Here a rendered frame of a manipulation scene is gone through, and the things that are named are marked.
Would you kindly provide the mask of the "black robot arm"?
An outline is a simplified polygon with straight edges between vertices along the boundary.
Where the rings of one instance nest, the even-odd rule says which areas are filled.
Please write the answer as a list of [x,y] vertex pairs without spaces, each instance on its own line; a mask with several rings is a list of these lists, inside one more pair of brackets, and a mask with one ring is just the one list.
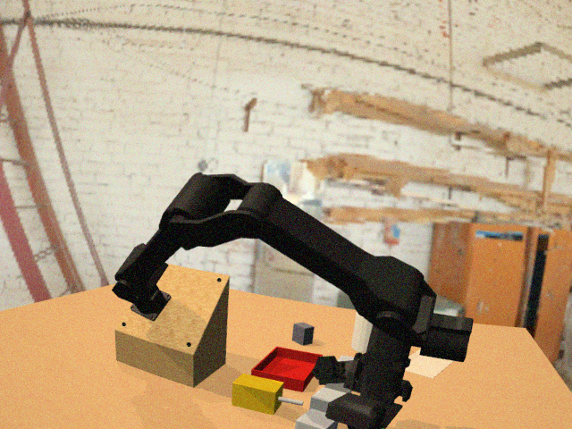
[[[225,211],[231,199],[242,201]],[[419,270],[392,256],[369,254],[283,198],[274,185],[235,174],[194,173],[147,245],[137,245],[125,259],[112,292],[154,322],[171,300],[156,285],[168,258],[179,248],[238,239],[262,240],[349,295],[357,313],[373,324],[369,348],[408,354],[413,346],[421,348],[419,356],[464,362],[474,319],[434,313],[437,294]],[[319,385],[344,383],[353,390],[361,354],[348,361],[318,357],[312,374]]]

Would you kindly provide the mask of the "beige open cylinder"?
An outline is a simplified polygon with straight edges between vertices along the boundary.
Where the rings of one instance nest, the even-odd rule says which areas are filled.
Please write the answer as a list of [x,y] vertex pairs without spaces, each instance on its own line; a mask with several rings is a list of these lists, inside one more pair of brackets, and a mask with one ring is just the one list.
[[369,323],[362,315],[356,313],[354,332],[352,334],[352,349],[359,353],[366,353],[370,332],[373,324]]

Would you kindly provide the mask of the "red tray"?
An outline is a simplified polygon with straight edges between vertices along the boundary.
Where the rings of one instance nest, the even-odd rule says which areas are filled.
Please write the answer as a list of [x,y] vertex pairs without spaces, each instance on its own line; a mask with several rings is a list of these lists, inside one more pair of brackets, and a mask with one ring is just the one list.
[[314,377],[317,358],[322,356],[276,347],[251,369],[251,375],[282,382],[283,389],[303,392]]

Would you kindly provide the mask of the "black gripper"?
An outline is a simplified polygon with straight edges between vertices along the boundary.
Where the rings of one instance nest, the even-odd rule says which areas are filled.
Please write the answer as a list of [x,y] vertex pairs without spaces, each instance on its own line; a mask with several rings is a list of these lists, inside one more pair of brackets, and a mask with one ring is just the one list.
[[403,380],[410,366],[408,354],[395,354],[371,349],[360,355],[361,375],[354,389],[328,403],[325,416],[346,424],[348,429],[386,429],[403,405],[394,403],[410,400],[413,386]]

